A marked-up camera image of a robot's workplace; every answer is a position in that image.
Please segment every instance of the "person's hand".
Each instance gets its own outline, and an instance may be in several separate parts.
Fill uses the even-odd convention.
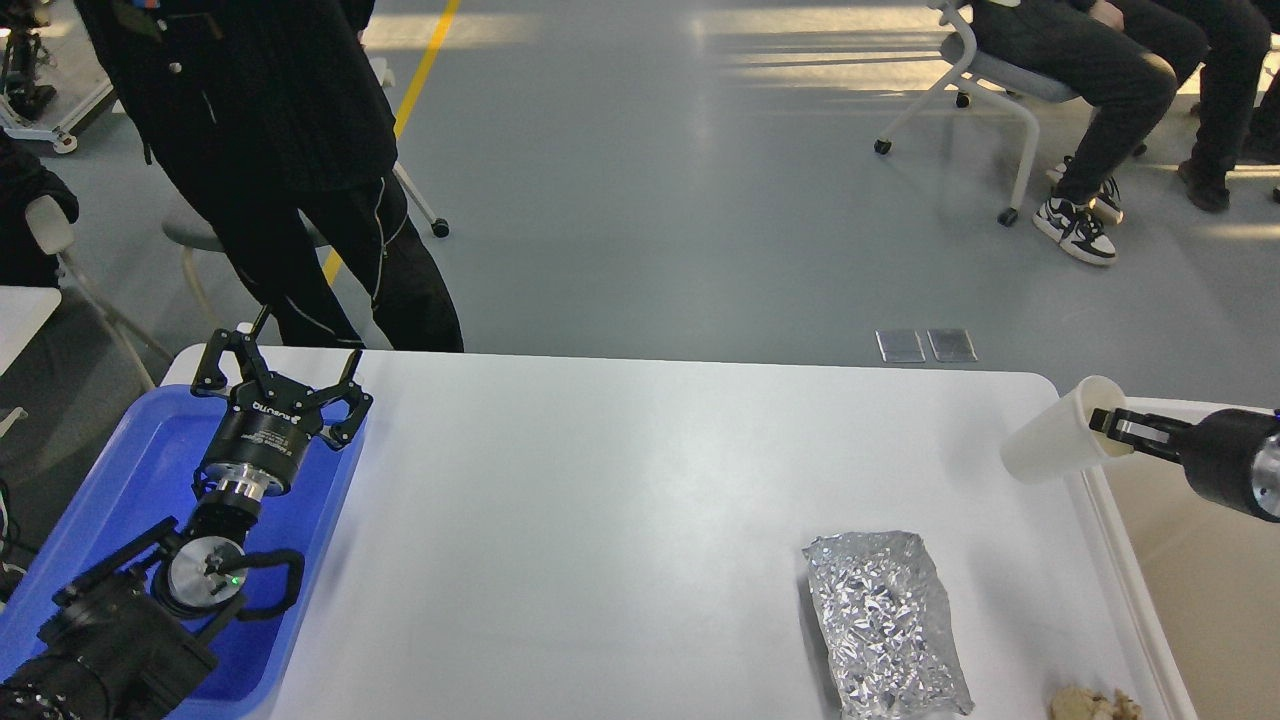
[[[1124,13],[1107,0],[1098,0],[1089,8],[1089,17],[1116,32],[1124,32]]]

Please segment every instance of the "aluminum foil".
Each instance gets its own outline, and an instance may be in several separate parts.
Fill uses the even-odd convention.
[[[902,720],[973,711],[951,606],[914,533],[845,533],[804,550],[844,716]]]

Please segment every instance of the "plastic cup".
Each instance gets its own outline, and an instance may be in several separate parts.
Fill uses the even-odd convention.
[[[1133,447],[1089,429],[1096,407],[1126,404],[1120,386],[1089,375],[1000,446],[1000,459],[1019,480],[1052,480],[1129,455]]]

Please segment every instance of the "chair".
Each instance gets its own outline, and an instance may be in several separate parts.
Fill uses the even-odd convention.
[[[114,305],[108,302],[99,291],[97,283],[90,279],[84,270],[81,269],[79,263],[76,261],[70,250],[70,246],[76,242],[76,233],[72,232],[72,225],[67,220],[67,215],[52,197],[41,195],[27,205],[26,219],[27,227],[31,228],[31,234],[36,238],[36,243],[40,245],[40,250],[45,255],[58,256],[63,268],[76,279],[84,299],[96,311],[95,316],[102,325],[102,329],[115,341],[115,345],[119,346],[125,357],[133,363],[142,380],[143,389],[154,389],[156,387],[155,380],[151,378],[146,364],[142,363],[137,348],[125,337],[125,332],[133,334],[147,350],[163,359],[165,366],[173,363],[173,355],[161,347],[146,331],[140,328],[137,323],[124,316]]]
[[[1014,191],[1009,197],[1009,208],[1002,210],[996,218],[1000,224],[1010,227],[1018,220],[1018,209],[1027,196],[1027,182],[1030,178],[1032,161],[1036,159],[1036,149],[1039,145],[1039,122],[1030,110],[1018,102],[1011,95],[1021,95],[1057,104],[1074,100],[1079,97],[1079,94],[1056,79],[1033,73],[978,50],[978,38],[974,36],[973,28],[960,15],[960,8],[968,3],[969,0],[928,0],[929,8],[942,13],[938,24],[950,24],[955,28],[955,32],[948,35],[938,47],[942,59],[951,63],[951,69],[884,128],[876,140],[874,147],[879,155],[887,155],[893,146],[893,133],[948,86],[960,91],[956,96],[957,108],[966,108],[969,97],[977,97],[1018,115],[1021,118],[1023,124],[1027,126],[1027,133],[1023,140],[1023,154],[1018,163],[1018,176],[1014,179]],[[998,86],[1005,92],[993,91],[978,85],[979,81]]]
[[[404,195],[426,215],[428,222],[431,224],[431,234],[435,237],[447,237],[449,234],[448,220],[431,213],[426,199],[422,197],[421,191],[413,184],[413,179],[408,177],[408,172],[404,170],[403,165],[396,163],[394,172],[404,187]],[[310,222],[306,223],[306,227],[307,234],[316,247],[329,245],[329,241]],[[195,254],[192,252],[192,250],[223,252],[223,245],[218,241],[214,228],[196,213],[182,195],[174,195],[173,201],[169,204],[169,213],[160,223],[160,228],[164,231],[165,237],[182,246],[182,274],[187,278],[191,293],[196,296],[196,302],[200,305],[209,324],[214,328],[227,327],[218,316],[212,302],[209,301],[209,295],[205,293],[205,286],[200,282],[200,275],[196,273]]]

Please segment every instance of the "black and white sneaker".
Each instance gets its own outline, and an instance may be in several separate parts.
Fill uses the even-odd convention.
[[[1062,179],[1062,174],[1066,173],[1066,167],[1070,163],[1071,156],[1066,155],[1056,167],[1044,170],[1050,182],[1053,183],[1051,192],[1057,190],[1057,181]],[[1120,208],[1120,186],[1116,184],[1115,176],[1107,176],[1107,179],[1102,181],[1102,187],[1098,188],[1098,196],[1092,205],[1092,210],[1094,217],[1108,225],[1119,225],[1124,222],[1124,209]]]
[[[1036,210],[1032,222],[1076,260],[1103,266],[1116,261],[1116,247],[1088,208],[1073,205],[1064,197],[1050,197]]]

